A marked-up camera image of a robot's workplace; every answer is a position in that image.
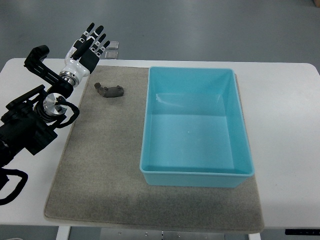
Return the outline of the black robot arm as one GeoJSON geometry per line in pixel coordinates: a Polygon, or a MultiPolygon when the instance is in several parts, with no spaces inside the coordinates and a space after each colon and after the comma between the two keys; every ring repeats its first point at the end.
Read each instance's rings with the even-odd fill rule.
{"type": "Polygon", "coordinates": [[[79,116],[77,106],[67,101],[73,86],[43,64],[50,50],[40,45],[31,50],[24,67],[50,84],[26,92],[6,105],[1,117],[0,165],[6,166],[23,149],[36,155],[57,138],[55,129],[71,125],[79,116]]]}

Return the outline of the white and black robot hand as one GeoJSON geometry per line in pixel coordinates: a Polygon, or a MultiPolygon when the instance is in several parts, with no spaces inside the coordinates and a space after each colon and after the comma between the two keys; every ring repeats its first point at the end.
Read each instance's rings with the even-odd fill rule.
{"type": "Polygon", "coordinates": [[[65,67],[59,76],[77,87],[83,78],[88,77],[98,65],[98,62],[110,41],[105,41],[102,25],[95,27],[91,23],[78,38],[65,56],[65,67]]]}

